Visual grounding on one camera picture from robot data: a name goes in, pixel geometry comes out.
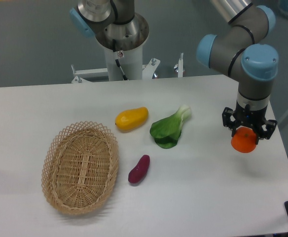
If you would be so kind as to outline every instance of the woven basket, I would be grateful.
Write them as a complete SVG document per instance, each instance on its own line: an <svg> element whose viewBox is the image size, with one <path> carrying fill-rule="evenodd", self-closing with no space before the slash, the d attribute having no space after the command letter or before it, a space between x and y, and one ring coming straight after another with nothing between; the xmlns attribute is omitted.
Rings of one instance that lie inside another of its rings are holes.
<svg viewBox="0 0 288 237"><path fill-rule="evenodd" d="M95 122L63 129L53 140L42 170L46 200L64 214L85 214L110 196L118 172L118 144Z"/></svg>

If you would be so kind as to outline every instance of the screw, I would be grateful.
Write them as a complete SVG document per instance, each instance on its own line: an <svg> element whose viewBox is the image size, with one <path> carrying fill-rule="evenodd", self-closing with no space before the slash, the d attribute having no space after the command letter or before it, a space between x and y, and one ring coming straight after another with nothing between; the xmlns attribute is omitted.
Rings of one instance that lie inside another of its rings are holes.
<svg viewBox="0 0 288 237"><path fill-rule="evenodd" d="M152 66L155 66L156 58L152 58Z"/></svg>

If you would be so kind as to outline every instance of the white table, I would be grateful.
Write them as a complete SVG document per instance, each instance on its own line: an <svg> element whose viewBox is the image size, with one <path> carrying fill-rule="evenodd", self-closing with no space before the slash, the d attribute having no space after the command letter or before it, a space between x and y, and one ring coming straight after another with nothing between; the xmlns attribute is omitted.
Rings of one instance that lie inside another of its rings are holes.
<svg viewBox="0 0 288 237"><path fill-rule="evenodd" d="M224 76L0 88L0 237L229 237L288 231L288 159L276 130L256 150L230 145L221 113L235 108L237 83ZM176 147L154 144L154 121L190 105ZM146 106L149 119L120 133L116 115ZM267 119L274 119L268 107ZM82 217L58 213L41 191L43 162L67 125L96 121L112 129L120 168L106 205ZM129 171L151 157L144 181Z"/></svg>

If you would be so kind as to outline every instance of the green leafy vegetable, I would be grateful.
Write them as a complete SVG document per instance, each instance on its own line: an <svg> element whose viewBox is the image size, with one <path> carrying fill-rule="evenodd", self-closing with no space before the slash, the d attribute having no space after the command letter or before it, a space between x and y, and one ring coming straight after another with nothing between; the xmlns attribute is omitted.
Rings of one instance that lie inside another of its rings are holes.
<svg viewBox="0 0 288 237"><path fill-rule="evenodd" d="M183 123L190 117L190 107L181 105L173 115L154 122L149 132L158 146L169 149L177 145Z"/></svg>

